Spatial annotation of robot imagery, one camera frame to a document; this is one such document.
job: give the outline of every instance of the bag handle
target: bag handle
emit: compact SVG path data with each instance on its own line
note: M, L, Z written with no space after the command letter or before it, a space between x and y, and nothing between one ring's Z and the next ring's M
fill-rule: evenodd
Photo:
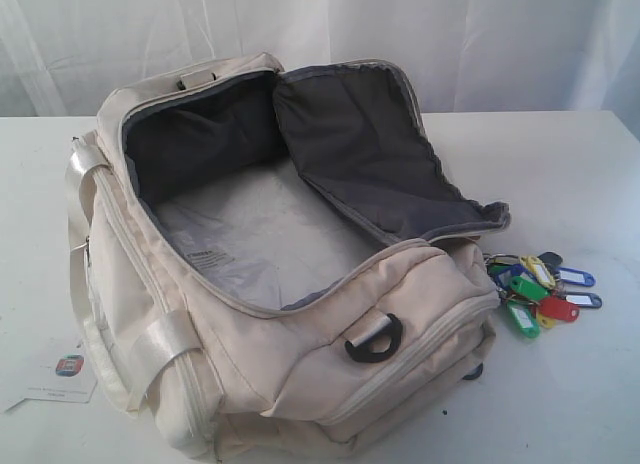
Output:
M99 167L107 167L108 163L98 147L84 138L74 139L73 151L65 173L69 216L69 290L73 313L87 353L94 364L94 372L107 398L117 409L135 414L137 409L127 409L129 391L102 339L87 287L85 255L89 249L89 229L96 194L92 174Z

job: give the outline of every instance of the black handle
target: black handle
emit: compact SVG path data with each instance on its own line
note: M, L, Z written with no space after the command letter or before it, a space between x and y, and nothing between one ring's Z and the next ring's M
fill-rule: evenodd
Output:
M351 359L356 362L366 363L382 362L396 353L402 341L403 327L400 320L393 314L387 314L387 317L390 320L389 324L358 346L354 346L349 341L344 343L344 348L347 350L347 354L349 354ZM371 349L369 349L371 344L385 336L390 339L389 347L382 352L372 352Z

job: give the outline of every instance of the open bag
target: open bag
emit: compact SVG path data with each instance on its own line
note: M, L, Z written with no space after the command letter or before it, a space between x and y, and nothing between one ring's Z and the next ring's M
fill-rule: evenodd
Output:
M388 62L285 73L260 54L118 89L66 180L101 387L189 457L348 455L494 340L473 238L508 207L445 179Z

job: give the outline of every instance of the green key tag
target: green key tag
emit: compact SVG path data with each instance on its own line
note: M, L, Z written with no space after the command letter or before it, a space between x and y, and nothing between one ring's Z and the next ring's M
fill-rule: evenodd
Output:
M509 281L509 287L516 294L526 297L531 301L538 302L545 297L549 297L547 290L540 284L528 281L520 276L512 277Z
M540 326L525 306L515 301L507 301L507 309L522 334L530 339L540 335Z

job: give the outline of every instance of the white curtain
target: white curtain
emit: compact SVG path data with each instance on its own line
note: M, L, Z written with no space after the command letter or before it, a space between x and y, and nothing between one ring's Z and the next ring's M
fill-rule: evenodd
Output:
M123 84L262 50L393 61L424 112L611 109L640 136L640 0L0 0L0 115L90 115Z

